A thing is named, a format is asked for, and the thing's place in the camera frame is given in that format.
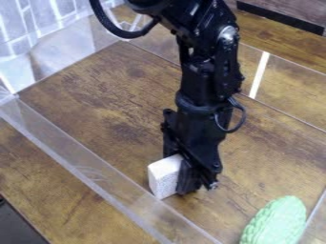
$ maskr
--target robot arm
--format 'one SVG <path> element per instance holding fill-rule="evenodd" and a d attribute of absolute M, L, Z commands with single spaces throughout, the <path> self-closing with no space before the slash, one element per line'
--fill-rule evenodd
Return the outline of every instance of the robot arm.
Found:
<path fill-rule="evenodd" d="M 177 192 L 194 192 L 202 185 L 211 190 L 223 168 L 218 145 L 246 119 L 246 110 L 233 97 L 245 80 L 237 60 L 235 16 L 223 0 L 124 0 L 124 3 L 151 16 L 152 21 L 139 31 L 120 30 L 107 18 L 99 0 L 91 0 L 95 15 L 108 31 L 122 38 L 136 38 L 161 23 L 177 36 L 182 79 L 178 111 L 163 112 L 163 154 L 167 157 L 181 153 L 185 158 Z M 234 109 L 242 110 L 242 118 L 230 129 Z"/>

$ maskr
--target green sponge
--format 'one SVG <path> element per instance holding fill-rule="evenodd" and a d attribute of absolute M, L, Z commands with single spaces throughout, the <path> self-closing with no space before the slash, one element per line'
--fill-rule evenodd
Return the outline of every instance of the green sponge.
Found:
<path fill-rule="evenodd" d="M 259 210 L 241 237 L 241 244 L 295 244 L 305 231 L 306 207 L 295 196 L 271 201 Z"/>

